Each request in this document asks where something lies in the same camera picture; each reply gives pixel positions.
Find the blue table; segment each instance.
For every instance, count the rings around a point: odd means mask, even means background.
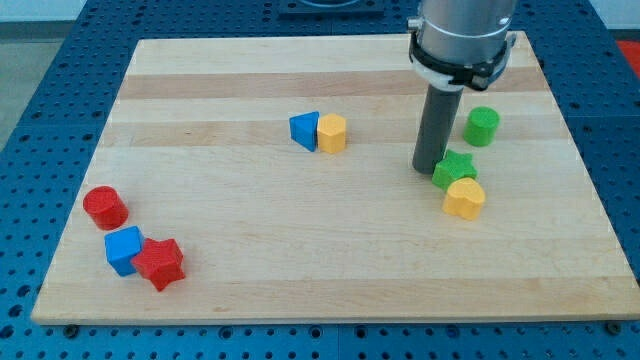
[[[640,358],[640,321],[76,328],[29,320],[139,39],[404,32],[418,1],[384,2],[382,15],[279,17],[275,0],[88,0],[0,154],[0,359]],[[639,277],[640,81],[587,0],[520,0],[513,29],[527,32]]]

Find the blue cube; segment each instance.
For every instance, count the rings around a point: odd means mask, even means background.
[[[137,226],[131,226],[104,236],[107,261],[120,276],[136,272],[131,259],[142,250],[144,236]]]
[[[319,117],[320,113],[314,111],[289,118],[291,138],[309,151],[316,151],[318,142],[316,129]]]

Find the toy block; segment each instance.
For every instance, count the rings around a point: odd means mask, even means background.
[[[318,147],[335,154],[347,146],[347,119],[337,114],[328,114],[318,120]]]
[[[131,260],[131,264],[143,278],[162,291],[171,282],[185,278],[182,258],[175,239],[156,241],[147,238],[142,251]]]
[[[82,201],[82,207],[102,230],[120,227],[129,217],[129,210],[116,190],[110,186],[100,186],[89,191]]]
[[[462,137],[469,145],[487,146],[493,142],[499,124],[500,115],[492,108],[474,108],[469,113]]]
[[[131,226],[104,236],[107,262],[120,276],[136,272],[131,259],[140,253],[144,237],[137,226]]]
[[[318,118],[317,111],[289,118],[291,138],[309,151],[316,151]]]
[[[480,215],[485,199],[480,184],[471,178],[462,178],[454,181],[447,189],[442,211],[466,220],[475,220]]]
[[[436,164],[431,181],[440,189],[447,191],[451,183],[465,177],[475,179],[478,172],[471,164],[473,155],[458,154],[453,150],[447,150],[444,160]]]

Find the wooden cutting board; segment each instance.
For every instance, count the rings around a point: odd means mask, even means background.
[[[526,36],[504,75],[465,92],[449,148],[474,155],[473,222],[410,164],[426,84],[407,35],[138,44],[33,311],[42,324],[625,319],[640,291]],[[461,139],[491,106],[496,141]],[[288,118],[348,119],[310,153]],[[128,225],[175,238],[185,280],[118,277],[81,200],[98,185]]]

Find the yellow block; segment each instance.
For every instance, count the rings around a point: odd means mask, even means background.
[[[318,147],[335,154],[347,146],[347,119],[338,114],[328,114],[318,120]]]
[[[449,215],[459,215],[467,220],[475,220],[480,215],[486,196],[480,184],[472,178],[454,181],[447,188],[442,210]]]

